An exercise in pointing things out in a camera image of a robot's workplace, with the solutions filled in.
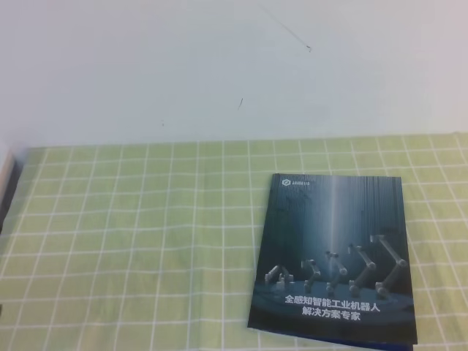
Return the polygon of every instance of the company logo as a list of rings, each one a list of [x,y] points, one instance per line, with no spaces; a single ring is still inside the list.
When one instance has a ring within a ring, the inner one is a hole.
[[[281,184],[283,184],[284,186],[289,186],[289,185],[309,186],[310,182],[309,181],[290,181],[289,179],[283,179],[281,181]]]

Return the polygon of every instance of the white wall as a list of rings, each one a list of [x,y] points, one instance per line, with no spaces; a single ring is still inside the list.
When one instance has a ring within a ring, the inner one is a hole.
[[[466,0],[3,0],[0,138],[468,130],[467,13]]]

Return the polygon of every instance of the wall scratch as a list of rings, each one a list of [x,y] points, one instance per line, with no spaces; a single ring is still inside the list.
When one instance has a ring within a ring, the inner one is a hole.
[[[257,3],[258,7],[262,9],[264,13],[268,15],[269,18],[277,22],[281,27],[283,27],[289,34],[291,34],[298,42],[300,42],[302,45],[304,45],[309,52],[312,51],[312,48],[306,44],[296,33],[294,33],[291,29],[289,29],[286,25],[283,24],[278,18],[276,18],[275,15],[273,15],[270,11],[268,11],[262,4]]]

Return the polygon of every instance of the green checkered tablecloth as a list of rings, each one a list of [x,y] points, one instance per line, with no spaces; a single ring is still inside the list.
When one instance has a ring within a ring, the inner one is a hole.
[[[421,350],[468,350],[468,134],[31,150],[0,350],[337,350],[246,328],[272,173],[401,176]]]

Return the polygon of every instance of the brochure cover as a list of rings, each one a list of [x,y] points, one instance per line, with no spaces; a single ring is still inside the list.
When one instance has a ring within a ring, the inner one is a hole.
[[[412,350],[401,179],[275,174],[248,327]]]

